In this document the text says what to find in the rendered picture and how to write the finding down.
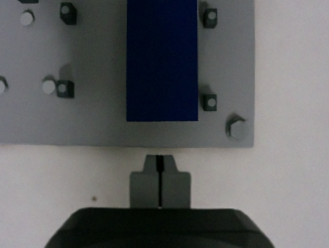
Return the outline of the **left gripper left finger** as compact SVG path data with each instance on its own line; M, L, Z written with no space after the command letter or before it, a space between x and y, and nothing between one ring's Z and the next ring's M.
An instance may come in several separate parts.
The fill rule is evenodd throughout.
M146 155L143 170L130 173L130 208L160 207L160 155Z

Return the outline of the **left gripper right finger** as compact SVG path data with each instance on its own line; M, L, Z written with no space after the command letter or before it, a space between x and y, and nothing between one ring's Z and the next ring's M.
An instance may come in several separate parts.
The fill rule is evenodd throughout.
M191 174L178 171L173 155L160 155L160 207L191 207Z

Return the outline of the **dark blue rectangular plate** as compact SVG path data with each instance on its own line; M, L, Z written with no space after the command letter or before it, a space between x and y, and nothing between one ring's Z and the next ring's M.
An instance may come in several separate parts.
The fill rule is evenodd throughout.
M127 0L127 122L198 121L197 0Z

